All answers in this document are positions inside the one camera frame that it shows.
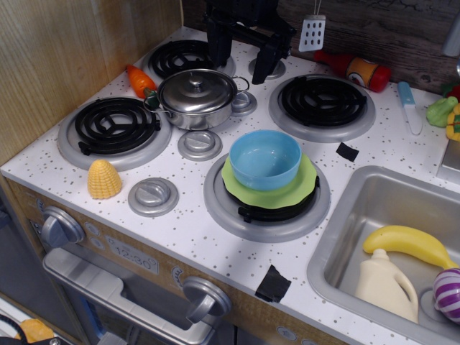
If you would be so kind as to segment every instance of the oven door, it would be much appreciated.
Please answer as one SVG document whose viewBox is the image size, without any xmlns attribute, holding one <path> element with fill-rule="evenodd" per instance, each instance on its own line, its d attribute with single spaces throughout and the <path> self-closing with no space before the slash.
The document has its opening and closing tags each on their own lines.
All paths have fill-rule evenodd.
<svg viewBox="0 0 460 345">
<path fill-rule="evenodd" d="M 212 316 L 191 323 L 185 317 L 188 301 L 132 272 L 125 286 L 120 277 L 64 249 L 49 252 L 43 267 L 65 288 L 91 345 L 235 344 L 231 325 L 218 327 Z M 119 342 L 108 340 L 113 335 Z"/>
</svg>

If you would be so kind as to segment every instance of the oven handle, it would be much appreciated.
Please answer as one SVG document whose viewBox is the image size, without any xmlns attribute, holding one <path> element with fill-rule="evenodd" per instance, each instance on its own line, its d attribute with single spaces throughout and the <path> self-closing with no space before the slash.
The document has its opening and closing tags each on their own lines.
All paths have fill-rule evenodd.
<svg viewBox="0 0 460 345">
<path fill-rule="evenodd" d="M 124 298 L 122 279 L 64 249 L 46 254 L 43 267 L 58 282 L 171 344 L 207 344 L 213 336 L 213 326 L 204 321 L 184 330 Z"/>
</svg>

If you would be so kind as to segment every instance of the black coil burner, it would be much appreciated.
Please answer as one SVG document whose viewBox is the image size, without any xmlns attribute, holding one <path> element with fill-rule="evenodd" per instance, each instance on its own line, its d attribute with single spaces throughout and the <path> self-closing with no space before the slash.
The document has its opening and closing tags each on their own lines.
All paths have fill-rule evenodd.
<svg viewBox="0 0 460 345">
<path fill-rule="evenodd" d="M 363 114 L 367 97 L 341 80 L 297 77 L 281 91 L 286 114 L 304 126 L 349 124 Z"/>
<path fill-rule="evenodd" d="M 134 98 L 105 98 L 86 106 L 75 117 L 78 143 L 84 155 L 112 155 L 146 142 L 160 130 L 160 120 Z"/>
<path fill-rule="evenodd" d="M 156 49 L 149 67 L 161 78 L 196 68 L 215 69 L 209 56 L 208 43 L 198 40 L 172 41 Z"/>
<path fill-rule="evenodd" d="M 251 223 L 252 221 L 287 221 L 300 215 L 301 213 L 306 211 L 308 207 L 311 205 L 311 203 L 314 201 L 316 190 L 319 188 L 319 177 L 316 176 L 315 188 L 301 202 L 292 206 L 286 206 L 276 209 L 268 209 L 258 206 L 247 205 L 227 190 L 226 192 L 228 193 L 230 198 L 239 205 L 238 214 L 243 217 L 243 220 L 245 222 Z"/>
</svg>

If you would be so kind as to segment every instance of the white detergent bottle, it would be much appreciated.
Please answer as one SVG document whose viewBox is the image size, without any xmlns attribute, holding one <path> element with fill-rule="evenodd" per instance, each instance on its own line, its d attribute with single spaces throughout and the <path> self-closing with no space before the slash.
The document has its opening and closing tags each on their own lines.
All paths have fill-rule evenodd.
<svg viewBox="0 0 460 345">
<path fill-rule="evenodd" d="M 417 293 L 383 249 L 361 263 L 355 296 L 418 323 Z"/>
</svg>

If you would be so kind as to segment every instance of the silver pot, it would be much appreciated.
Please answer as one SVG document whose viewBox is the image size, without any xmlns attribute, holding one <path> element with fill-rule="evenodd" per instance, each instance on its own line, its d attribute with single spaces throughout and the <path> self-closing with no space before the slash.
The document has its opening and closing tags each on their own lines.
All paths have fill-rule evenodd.
<svg viewBox="0 0 460 345">
<path fill-rule="evenodd" d="M 184 70 L 165 79 L 156 97 L 171 124 L 194 131 L 209 129 L 230 117 L 231 103 L 245 91 L 237 88 L 234 78 L 243 79 L 248 85 L 245 90 L 249 88 L 242 77 L 231 78 L 216 70 Z"/>
</svg>

